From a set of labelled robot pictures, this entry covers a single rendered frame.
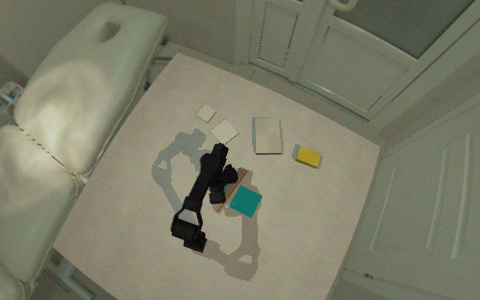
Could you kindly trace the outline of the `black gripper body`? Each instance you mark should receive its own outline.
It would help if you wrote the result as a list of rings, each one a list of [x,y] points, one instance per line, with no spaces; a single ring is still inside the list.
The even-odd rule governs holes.
[[[225,203],[225,192],[222,191],[222,185],[223,185],[222,173],[221,173],[221,177],[217,181],[213,181],[209,185],[212,186],[212,191],[213,191],[213,193],[209,194],[210,203],[211,204]]]

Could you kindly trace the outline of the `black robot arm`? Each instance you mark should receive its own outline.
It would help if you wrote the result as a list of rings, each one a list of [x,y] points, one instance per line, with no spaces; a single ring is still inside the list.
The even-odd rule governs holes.
[[[206,245],[205,233],[200,231],[203,225],[201,206],[209,184],[223,177],[223,187],[227,184],[235,184],[238,180],[238,174],[231,164],[225,166],[228,148],[223,143],[215,144],[211,154],[205,153],[200,158],[201,173],[197,177],[191,193],[185,197],[182,208],[173,216],[171,224],[171,234],[177,238],[184,240],[184,247],[194,251],[203,252]],[[223,169],[225,166],[225,169]],[[223,170],[223,172],[222,172]],[[178,219],[180,212],[183,210],[196,212],[199,226]]]

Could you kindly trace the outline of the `brown wooden plank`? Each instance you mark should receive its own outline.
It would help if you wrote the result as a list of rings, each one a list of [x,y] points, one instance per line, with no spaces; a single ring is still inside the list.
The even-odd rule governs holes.
[[[225,201],[228,199],[228,197],[231,195],[231,193],[233,192],[233,190],[236,189],[236,187],[239,185],[239,183],[241,182],[241,180],[244,178],[244,176],[246,175],[247,173],[247,170],[243,169],[243,171],[240,173],[240,175],[238,176],[238,180],[235,184],[232,184],[232,186],[226,191],[225,193]],[[216,207],[214,208],[214,210],[218,213],[218,211],[221,209],[221,206],[223,206],[224,203],[222,204],[218,204],[216,205]]]

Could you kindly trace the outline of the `yellow rectangular block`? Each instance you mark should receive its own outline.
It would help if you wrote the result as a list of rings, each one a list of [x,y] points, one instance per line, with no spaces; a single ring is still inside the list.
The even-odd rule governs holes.
[[[317,153],[308,148],[300,146],[298,148],[298,154],[295,161],[297,161],[298,163],[316,168],[318,166],[320,156],[321,156],[320,153]]]

